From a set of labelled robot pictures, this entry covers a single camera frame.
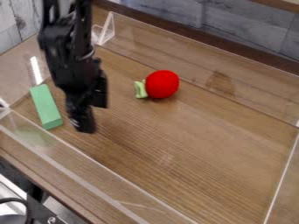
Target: black cable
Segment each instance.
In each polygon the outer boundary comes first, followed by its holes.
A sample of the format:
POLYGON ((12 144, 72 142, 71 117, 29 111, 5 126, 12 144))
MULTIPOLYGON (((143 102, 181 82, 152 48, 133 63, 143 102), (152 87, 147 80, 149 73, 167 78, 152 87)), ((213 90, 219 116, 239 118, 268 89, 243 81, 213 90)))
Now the black cable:
POLYGON ((0 199, 0 205, 4 204, 4 203, 9 203, 9 202, 19 202, 19 203, 24 204, 24 206, 25 206, 25 216, 27 216, 24 224, 31 224, 31 220, 32 220, 33 216, 32 216, 32 210, 29 208, 28 202, 24 199, 17 199, 17 198, 0 199))

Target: red toy ball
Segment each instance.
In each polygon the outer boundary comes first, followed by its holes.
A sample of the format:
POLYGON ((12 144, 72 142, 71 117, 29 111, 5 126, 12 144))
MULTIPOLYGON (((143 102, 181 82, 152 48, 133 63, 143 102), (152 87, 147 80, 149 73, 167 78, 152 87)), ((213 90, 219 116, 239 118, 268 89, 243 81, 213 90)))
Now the red toy ball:
POLYGON ((167 70, 156 71, 145 78, 145 91, 148 96, 155 99, 172 96, 179 89, 179 85, 177 74, 167 70))

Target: wooden surface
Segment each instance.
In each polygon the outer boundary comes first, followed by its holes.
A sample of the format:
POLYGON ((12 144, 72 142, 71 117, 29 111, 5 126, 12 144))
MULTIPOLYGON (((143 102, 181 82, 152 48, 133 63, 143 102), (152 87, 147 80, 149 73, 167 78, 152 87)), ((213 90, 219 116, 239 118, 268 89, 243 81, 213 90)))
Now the wooden surface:
MULTIPOLYGON (((263 223, 296 129, 185 82, 173 98, 139 101, 133 80, 153 69, 103 49, 97 56, 111 97, 95 110, 97 134, 67 122, 52 133, 199 223, 263 223)), ((13 108, 39 123, 29 96, 13 108)))
POLYGON ((294 62, 288 59, 283 59, 282 57, 275 56, 274 54, 262 52, 248 46, 228 41, 224 38, 216 37, 204 31, 195 30, 183 24, 177 24, 156 16, 145 14, 141 11, 131 9, 119 3, 112 3, 108 0, 93 0, 93 3, 95 5, 97 5, 99 8, 104 9, 105 11, 113 11, 121 15, 128 16, 129 18, 143 21, 149 25, 160 27, 161 29, 169 32, 180 34, 184 37, 188 37, 189 39, 195 39, 209 46, 215 46, 219 49, 242 55, 251 60, 259 61, 263 64, 270 65, 271 67, 276 67, 278 69, 282 69, 295 75, 299 75, 298 62, 294 62))
POLYGON ((276 7, 286 11, 299 12, 299 1, 298 0, 251 0, 252 2, 276 7))
MULTIPOLYGON (((105 11, 96 9, 95 15, 96 21, 105 21, 105 11)), ((115 14, 115 23, 108 50, 157 70, 175 71, 191 84, 296 125, 296 76, 129 17, 115 14)))

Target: green block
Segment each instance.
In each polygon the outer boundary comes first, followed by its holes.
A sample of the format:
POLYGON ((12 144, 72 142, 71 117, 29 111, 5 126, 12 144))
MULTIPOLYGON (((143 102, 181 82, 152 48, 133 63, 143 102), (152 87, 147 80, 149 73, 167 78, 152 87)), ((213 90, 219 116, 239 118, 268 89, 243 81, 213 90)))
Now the green block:
POLYGON ((61 114, 45 84, 31 88, 33 104, 41 119, 41 126, 49 130, 63 124, 61 114))

